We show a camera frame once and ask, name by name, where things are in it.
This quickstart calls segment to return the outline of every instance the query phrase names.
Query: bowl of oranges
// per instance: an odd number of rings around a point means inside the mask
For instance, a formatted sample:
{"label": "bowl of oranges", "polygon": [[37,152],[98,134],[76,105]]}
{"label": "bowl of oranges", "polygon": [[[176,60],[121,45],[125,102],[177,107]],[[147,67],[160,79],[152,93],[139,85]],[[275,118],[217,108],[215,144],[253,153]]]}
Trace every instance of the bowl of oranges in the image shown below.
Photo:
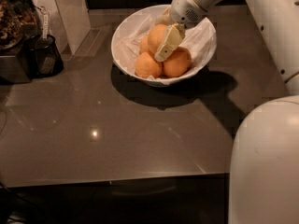
{"label": "bowl of oranges", "polygon": [[125,19],[112,36],[113,63],[128,76],[154,87],[165,87],[195,76],[212,58],[217,47],[216,30],[208,18],[186,30],[179,47],[163,62],[154,53],[166,25],[156,19],[169,8],[159,5],[138,10]]}

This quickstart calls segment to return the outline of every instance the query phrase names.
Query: gray countertop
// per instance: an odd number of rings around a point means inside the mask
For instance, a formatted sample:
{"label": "gray countertop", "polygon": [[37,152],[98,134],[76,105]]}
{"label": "gray countertop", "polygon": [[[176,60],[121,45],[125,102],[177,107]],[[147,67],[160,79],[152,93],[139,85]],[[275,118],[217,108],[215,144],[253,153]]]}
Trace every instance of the gray countertop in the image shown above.
{"label": "gray countertop", "polygon": [[209,18],[215,56],[171,87],[113,65],[111,26],[93,55],[64,61],[61,74],[0,86],[0,180],[23,187],[229,173],[240,122],[288,93],[247,6],[215,7]]}

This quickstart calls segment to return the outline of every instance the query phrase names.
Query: bowl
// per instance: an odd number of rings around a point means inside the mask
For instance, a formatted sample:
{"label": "bowl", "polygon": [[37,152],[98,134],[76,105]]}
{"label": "bowl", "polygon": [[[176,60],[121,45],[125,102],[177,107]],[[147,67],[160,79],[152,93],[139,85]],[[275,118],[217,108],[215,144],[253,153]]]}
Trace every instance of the bowl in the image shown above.
{"label": "bowl", "polygon": [[113,63],[122,72],[153,87],[166,87],[195,76],[212,58],[217,47],[216,30],[208,18],[196,27],[186,31],[180,44],[192,55],[191,68],[180,77],[142,78],[135,74],[135,60],[139,55],[142,37],[155,25],[155,20],[170,6],[158,5],[138,10],[126,18],[112,36],[111,51]]}

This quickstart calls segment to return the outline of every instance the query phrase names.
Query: backsplash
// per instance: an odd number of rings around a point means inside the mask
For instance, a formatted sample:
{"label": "backsplash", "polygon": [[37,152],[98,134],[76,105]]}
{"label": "backsplash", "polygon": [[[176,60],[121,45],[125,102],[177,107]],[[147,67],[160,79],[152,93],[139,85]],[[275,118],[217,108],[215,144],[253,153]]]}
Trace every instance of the backsplash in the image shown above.
{"label": "backsplash", "polygon": [[50,11],[50,33],[56,38],[58,50],[62,52],[69,46],[75,54],[91,30],[85,0],[33,0],[33,3]]}

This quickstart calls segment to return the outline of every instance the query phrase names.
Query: small black cup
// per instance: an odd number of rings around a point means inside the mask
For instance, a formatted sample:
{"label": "small black cup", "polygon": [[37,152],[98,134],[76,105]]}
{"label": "small black cup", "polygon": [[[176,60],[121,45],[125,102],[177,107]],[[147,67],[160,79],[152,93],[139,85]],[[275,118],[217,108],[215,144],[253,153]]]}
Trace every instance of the small black cup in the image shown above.
{"label": "small black cup", "polygon": [[47,35],[47,39],[43,39],[41,35],[37,35],[27,39],[24,46],[33,77],[52,77],[64,69],[54,36]]}

